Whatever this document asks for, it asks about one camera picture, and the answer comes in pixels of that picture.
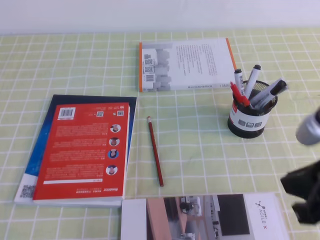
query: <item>blue book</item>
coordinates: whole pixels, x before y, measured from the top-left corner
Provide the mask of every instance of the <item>blue book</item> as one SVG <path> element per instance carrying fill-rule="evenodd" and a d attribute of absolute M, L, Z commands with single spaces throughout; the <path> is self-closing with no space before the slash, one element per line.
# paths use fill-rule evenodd
<path fill-rule="evenodd" d="M 134 128 L 134 120 L 136 113 L 136 97 L 125 96 L 83 96 L 83 95 L 53 95 L 49 109 L 45 116 L 38 138 L 31 153 L 29 162 L 26 166 L 19 188 L 14 198 L 17 204 L 34 205 L 33 196 L 38 180 L 41 163 L 44 157 L 50 129 L 52 126 L 56 107 L 66 104 L 99 104 L 99 103 L 129 103 L 129 130 L 128 130 L 128 146 L 127 159 L 129 160 L 130 145 Z M 64 202 L 59 205 L 70 206 L 104 206 L 104 207 L 120 207 L 119 201 L 82 201 L 82 202 Z"/>

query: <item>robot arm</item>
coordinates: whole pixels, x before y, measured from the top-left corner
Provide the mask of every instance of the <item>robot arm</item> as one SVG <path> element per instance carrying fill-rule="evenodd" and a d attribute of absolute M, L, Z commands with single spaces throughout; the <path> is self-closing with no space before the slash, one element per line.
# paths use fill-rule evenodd
<path fill-rule="evenodd" d="M 308 116 L 296 131 L 296 139 L 304 145 L 320 142 L 320 109 Z M 289 172 L 281 178 L 286 193 L 305 200 L 292 206 L 299 223 L 320 221 L 320 161 Z"/>

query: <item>label on pencil holder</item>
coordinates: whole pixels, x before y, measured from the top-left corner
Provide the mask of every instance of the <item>label on pencil holder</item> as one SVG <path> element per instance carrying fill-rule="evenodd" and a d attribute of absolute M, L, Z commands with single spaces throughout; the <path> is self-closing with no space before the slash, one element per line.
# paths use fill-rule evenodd
<path fill-rule="evenodd" d="M 251 116 L 241 112 L 235 103 L 232 103 L 230 111 L 230 119 L 232 123 L 239 129 L 254 132 L 263 129 L 267 124 L 270 112 L 262 116 Z"/>

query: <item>circular icon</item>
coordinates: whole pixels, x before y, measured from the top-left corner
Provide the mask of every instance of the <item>circular icon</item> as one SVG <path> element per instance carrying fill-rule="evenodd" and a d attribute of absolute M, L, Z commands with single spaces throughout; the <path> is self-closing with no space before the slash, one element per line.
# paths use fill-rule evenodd
<path fill-rule="evenodd" d="M 111 150 L 108 152 L 108 157 L 109 157 L 110 159 L 116 159 L 118 156 L 119 156 L 119 152 L 118 152 L 118 150 L 116 150 L 116 149 L 111 149 Z"/>
<path fill-rule="evenodd" d="M 112 127 L 110 128 L 111 132 L 117 133 L 120 132 L 121 126 L 119 124 L 113 124 Z"/>
<path fill-rule="evenodd" d="M 119 143 L 120 143 L 120 140 L 117 137 L 113 137 L 109 140 L 109 144 L 111 146 L 117 146 Z"/>
<path fill-rule="evenodd" d="M 118 168 L 115 165 L 110 165 L 105 170 L 108 175 L 115 175 L 118 172 Z"/>

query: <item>white wall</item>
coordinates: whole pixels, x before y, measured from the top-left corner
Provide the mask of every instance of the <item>white wall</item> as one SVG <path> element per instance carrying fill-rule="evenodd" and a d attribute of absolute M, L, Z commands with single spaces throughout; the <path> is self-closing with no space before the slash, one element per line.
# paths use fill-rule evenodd
<path fill-rule="evenodd" d="M 318 0 L 2 0 L 0 34 L 320 25 Z"/>

